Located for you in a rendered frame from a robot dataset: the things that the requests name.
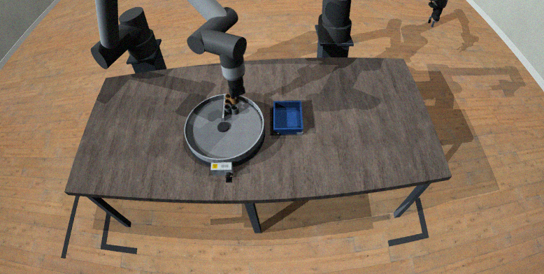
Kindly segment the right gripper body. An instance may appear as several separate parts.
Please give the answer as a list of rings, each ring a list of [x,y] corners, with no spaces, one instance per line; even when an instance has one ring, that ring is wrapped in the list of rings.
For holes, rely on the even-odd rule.
[[[222,67],[222,65],[221,65]],[[245,73],[245,64],[243,63],[237,68],[222,67],[222,74],[228,80],[229,93],[232,98],[245,93],[243,86],[243,76]]]

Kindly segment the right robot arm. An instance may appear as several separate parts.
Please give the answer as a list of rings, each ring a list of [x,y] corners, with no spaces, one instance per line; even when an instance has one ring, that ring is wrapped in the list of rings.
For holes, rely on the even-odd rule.
[[[220,63],[226,69],[239,67],[247,47],[244,37],[225,33],[238,22],[238,15],[232,8],[223,8],[216,0],[188,0],[206,19],[187,38],[189,48],[198,55],[204,52],[220,56]],[[91,48],[96,62],[107,69],[126,50],[133,60],[142,60],[157,49],[153,30],[149,29],[143,8],[135,7],[119,17],[117,0],[95,0],[100,41]]]

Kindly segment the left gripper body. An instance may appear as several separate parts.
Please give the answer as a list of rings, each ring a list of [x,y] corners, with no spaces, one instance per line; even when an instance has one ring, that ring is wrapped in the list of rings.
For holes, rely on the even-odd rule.
[[[435,21],[439,21],[443,8],[446,7],[448,0],[437,0],[435,2],[429,2],[429,6],[433,8],[432,18]]]

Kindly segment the blue open crate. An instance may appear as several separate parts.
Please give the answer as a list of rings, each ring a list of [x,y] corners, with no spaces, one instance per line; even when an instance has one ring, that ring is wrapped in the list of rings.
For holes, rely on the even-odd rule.
[[[274,133],[279,133],[279,135],[302,132],[301,101],[273,102],[273,130]]]

